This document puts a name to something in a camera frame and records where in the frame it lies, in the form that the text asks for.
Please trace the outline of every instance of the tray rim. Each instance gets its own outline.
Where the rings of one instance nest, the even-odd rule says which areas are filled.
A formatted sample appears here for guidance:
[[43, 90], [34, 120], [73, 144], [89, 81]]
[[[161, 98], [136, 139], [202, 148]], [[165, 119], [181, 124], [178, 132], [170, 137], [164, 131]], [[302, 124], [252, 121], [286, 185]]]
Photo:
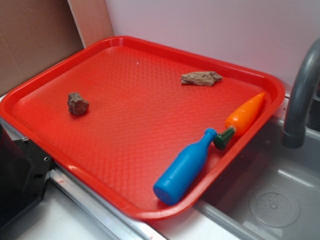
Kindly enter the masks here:
[[[10, 106], [13, 106], [16, 102], [18, 102], [21, 98], [25, 97], [29, 93], [39, 88], [39, 84], [43, 86], [44, 84], [50, 82], [54, 78], [59, 75], [67, 72], [69, 69], [77, 66], [78, 64], [84, 62], [86, 59], [98, 54], [99, 52], [105, 50], [106, 48], [112, 47], [129, 47], [132, 49], [137, 49], [141, 51], [141, 46], [143, 46], [143, 52], [154, 54], [159, 57], [163, 57], [166, 59], [170, 59], [170, 57], [175, 56], [177, 59], [175, 62], [182, 62], [187, 65], [195, 66], [195, 60], [197, 60], [197, 65], [201, 65], [203, 68], [204, 65], [215, 64], [222, 68], [223, 72], [221, 75], [235, 78], [234, 75], [237, 75], [239, 72], [241, 74], [246, 74], [247, 79], [246, 83], [252, 84], [255, 86], [259, 86], [263, 88], [266, 92], [271, 96], [271, 104], [267, 107], [267, 109], [257, 118], [257, 120], [253, 123], [251, 128], [229, 149], [229, 151], [220, 159], [220, 161], [215, 165], [214, 168], [210, 170], [210, 172], [203, 177], [203, 179], [195, 186], [188, 195], [186, 195], [178, 204], [173, 206], [168, 206], [167, 208], [158, 209], [158, 210], [145, 210], [138, 208], [131, 202], [124, 199], [122, 195], [118, 192], [113, 191], [112, 189], [105, 189], [106, 186], [102, 184], [100, 181], [92, 178], [88, 172], [85, 172], [84, 169], [81, 171], [73, 171], [72, 174], [75, 177], [81, 180], [88, 186], [91, 187], [94, 191], [99, 194], [99, 190], [104, 189], [104, 192], [108, 192], [108, 194], [116, 195], [117, 201], [109, 200], [105, 196], [102, 196], [107, 201], [110, 201], [113, 205], [123, 211], [125, 214], [141, 219], [141, 220], [156, 220], [156, 219], [165, 219], [170, 216], [174, 216], [178, 213], [181, 213], [188, 208], [190, 208], [199, 197], [205, 192], [205, 190], [212, 184], [215, 179], [219, 176], [221, 172], [233, 161], [235, 156], [246, 146], [246, 144], [254, 137], [254, 135], [260, 130], [260, 128], [268, 121], [268, 119], [273, 115], [273, 113], [277, 110], [277, 108], [282, 104], [285, 98], [285, 89], [281, 84], [280, 80], [276, 77], [260, 72], [257, 70], [253, 70], [247, 67], [239, 66], [233, 63], [217, 60], [214, 58], [198, 55], [195, 53], [190, 53], [184, 50], [172, 48], [169, 46], [164, 46], [158, 43], [142, 40], [139, 38], [131, 37], [131, 36], [115, 36], [102, 39], [92, 46], [85, 48], [78, 53], [68, 57], [67, 59], [59, 62], [58, 64], [50, 67], [44, 72], [38, 74], [37, 76], [31, 78], [25, 83], [19, 85], [18, 87], [11, 90], [0, 102], [0, 116], [4, 118], [8, 123], [10, 123], [14, 128], [20, 131], [25, 136], [28, 136], [34, 142], [36, 142], [40, 147], [48, 151], [50, 154], [53, 148], [43, 141], [41, 138], [34, 134], [28, 127], [24, 126], [18, 119], [15, 119], [12, 115], [10, 115]], [[261, 82], [259, 85], [256, 85], [256, 80], [252, 80], [252, 78], [259, 77]]]

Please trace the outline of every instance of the driftwood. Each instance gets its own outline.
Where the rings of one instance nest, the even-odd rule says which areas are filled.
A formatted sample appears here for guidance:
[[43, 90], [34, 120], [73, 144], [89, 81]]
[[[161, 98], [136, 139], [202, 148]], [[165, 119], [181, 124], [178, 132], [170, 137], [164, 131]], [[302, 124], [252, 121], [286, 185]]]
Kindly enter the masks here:
[[68, 95], [68, 102], [69, 108], [68, 111], [74, 115], [82, 115], [87, 111], [89, 106], [89, 102], [84, 100], [79, 93], [73, 92]]
[[221, 81], [222, 76], [214, 71], [195, 71], [181, 76], [182, 84], [192, 84], [199, 86], [213, 86], [216, 82]]

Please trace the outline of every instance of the black object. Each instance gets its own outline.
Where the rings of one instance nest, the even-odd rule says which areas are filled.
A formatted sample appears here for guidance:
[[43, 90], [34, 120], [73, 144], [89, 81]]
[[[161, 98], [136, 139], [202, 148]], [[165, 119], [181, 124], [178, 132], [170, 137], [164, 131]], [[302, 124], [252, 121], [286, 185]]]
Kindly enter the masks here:
[[12, 141], [0, 125], [0, 231], [42, 201], [52, 165], [33, 141]]

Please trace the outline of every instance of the white wall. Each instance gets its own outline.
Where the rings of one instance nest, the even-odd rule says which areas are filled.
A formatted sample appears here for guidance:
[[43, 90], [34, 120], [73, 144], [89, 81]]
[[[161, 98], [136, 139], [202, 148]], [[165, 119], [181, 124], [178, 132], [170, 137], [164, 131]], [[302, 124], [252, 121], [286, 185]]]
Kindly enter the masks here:
[[290, 92], [320, 37], [319, 0], [105, 0], [114, 35], [256, 69]]

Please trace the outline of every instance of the toy carrot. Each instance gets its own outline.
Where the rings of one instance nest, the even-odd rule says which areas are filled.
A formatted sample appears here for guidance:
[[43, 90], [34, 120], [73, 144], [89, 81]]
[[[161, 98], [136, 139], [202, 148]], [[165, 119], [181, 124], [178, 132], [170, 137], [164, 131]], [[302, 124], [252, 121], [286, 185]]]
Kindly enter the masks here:
[[224, 150], [233, 136], [242, 136], [254, 123], [263, 104], [265, 93], [262, 92], [246, 101], [231, 113], [225, 121], [226, 131], [218, 134], [213, 143], [219, 150]]

